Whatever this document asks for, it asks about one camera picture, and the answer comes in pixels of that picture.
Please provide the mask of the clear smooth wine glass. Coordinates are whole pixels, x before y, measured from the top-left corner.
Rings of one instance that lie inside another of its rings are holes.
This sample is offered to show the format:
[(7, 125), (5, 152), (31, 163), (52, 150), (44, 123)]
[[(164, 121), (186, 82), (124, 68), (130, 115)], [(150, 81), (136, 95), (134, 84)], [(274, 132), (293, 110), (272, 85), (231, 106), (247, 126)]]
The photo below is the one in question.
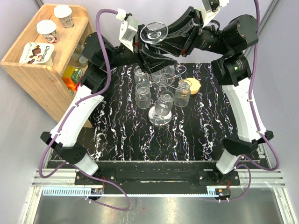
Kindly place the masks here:
[(166, 88), (171, 85), (171, 74), (170, 73), (153, 73), (153, 82), (159, 88)]

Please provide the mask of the chrome wine glass rack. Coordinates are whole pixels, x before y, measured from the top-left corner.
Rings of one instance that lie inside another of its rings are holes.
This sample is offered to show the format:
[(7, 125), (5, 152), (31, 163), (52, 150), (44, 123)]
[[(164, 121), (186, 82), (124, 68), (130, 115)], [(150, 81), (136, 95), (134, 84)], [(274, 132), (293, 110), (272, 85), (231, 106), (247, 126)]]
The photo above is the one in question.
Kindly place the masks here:
[(141, 86), (137, 89), (138, 93), (143, 92), (145, 95), (148, 94), (152, 84), (155, 84), (159, 88), (157, 91), (157, 101), (148, 113), (148, 118), (152, 125), (165, 126), (170, 123), (174, 94), (167, 90), (167, 88), (171, 87), (174, 78), (181, 76), (184, 72), (186, 72), (186, 67), (181, 65), (177, 68), (172, 65), (151, 75), (143, 72), (140, 66), (134, 68), (135, 83)]

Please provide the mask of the clear patterned short goblet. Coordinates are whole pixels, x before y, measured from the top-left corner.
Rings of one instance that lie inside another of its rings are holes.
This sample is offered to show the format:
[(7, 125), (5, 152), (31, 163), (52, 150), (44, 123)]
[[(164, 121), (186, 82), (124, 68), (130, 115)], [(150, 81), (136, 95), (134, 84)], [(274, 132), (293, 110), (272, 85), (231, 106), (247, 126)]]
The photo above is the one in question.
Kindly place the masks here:
[(140, 109), (146, 109), (151, 104), (150, 86), (148, 83), (138, 83), (135, 87), (136, 105)]

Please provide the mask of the patterned glass goblet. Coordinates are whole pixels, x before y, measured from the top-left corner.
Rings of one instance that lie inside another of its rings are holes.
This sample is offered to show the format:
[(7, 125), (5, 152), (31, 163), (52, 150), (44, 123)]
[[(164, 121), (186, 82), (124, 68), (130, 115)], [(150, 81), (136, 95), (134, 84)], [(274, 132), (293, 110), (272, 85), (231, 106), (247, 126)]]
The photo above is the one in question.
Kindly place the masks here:
[(187, 79), (182, 79), (178, 82), (175, 90), (174, 104), (179, 107), (185, 107), (189, 103), (191, 95), (191, 82)]

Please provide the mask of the frosted short goblet front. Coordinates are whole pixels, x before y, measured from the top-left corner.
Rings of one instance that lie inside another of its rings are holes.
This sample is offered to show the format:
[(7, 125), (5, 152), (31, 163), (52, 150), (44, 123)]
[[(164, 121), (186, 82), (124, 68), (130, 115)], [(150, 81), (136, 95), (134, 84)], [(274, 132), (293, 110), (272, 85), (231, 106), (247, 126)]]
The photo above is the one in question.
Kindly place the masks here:
[(174, 94), (171, 91), (162, 91), (155, 105), (155, 112), (159, 116), (166, 116), (173, 107)]

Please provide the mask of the ribbed glass goblet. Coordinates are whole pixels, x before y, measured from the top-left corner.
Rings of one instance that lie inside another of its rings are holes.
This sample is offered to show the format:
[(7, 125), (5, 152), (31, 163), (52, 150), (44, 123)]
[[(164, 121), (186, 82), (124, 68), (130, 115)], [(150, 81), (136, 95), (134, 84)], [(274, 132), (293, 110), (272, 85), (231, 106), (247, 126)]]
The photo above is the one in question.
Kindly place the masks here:
[(135, 78), (135, 83), (149, 83), (150, 78), (149, 75), (145, 72), (143, 72), (140, 68), (140, 66), (136, 66), (134, 68), (134, 78)]

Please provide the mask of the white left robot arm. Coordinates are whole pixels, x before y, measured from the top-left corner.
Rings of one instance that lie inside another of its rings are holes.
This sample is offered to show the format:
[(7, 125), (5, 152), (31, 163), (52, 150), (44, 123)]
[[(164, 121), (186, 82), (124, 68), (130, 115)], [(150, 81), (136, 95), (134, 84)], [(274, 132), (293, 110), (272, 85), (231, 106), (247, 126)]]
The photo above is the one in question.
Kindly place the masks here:
[(95, 107), (104, 99), (104, 93), (112, 82), (112, 68), (136, 63), (142, 71), (151, 74), (176, 63), (174, 59), (165, 57), (164, 53), (152, 48), (152, 44), (163, 41), (168, 32), (168, 27), (163, 23), (154, 22), (147, 26), (139, 25), (136, 31), (132, 31), (128, 46), (121, 43), (114, 47), (99, 28), (86, 39), (84, 55), (91, 64), (61, 120), (50, 132), (43, 132), (41, 135), (41, 139), (47, 144), (39, 165), (39, 175), (42, 178), (50, 177), (43, 175), (42, 168), (45, 156), (53, 149), (65, 163), (83, 171), (90, 184), (100, 182), (98, 165), (77, 142), (79, 132)]

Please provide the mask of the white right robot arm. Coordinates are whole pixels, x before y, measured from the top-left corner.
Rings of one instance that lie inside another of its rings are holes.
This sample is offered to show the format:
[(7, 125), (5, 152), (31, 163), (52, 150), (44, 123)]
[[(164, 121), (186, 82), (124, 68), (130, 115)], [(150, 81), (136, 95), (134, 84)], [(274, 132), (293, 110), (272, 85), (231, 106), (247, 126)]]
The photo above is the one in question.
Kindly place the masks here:
[(168, 26), (168, 34), (150, 31), (149, 47), (157, 54), (187, 56), (194, 49), (220, 55), (212, 71), (224, 90), (237, 124), (237, 137), (223, 140), (224, 151), (216, 163), (213, 181), (223, 185), (241, 157), (269, 143), (273, 132), (262, 124), (253, 95), (254, 72), (243, 51), (258, 43), (258, 22), (249, 14), (239, 15), (223, 29), (214, 20), (219, 6), (196, 10), (192, 7)]

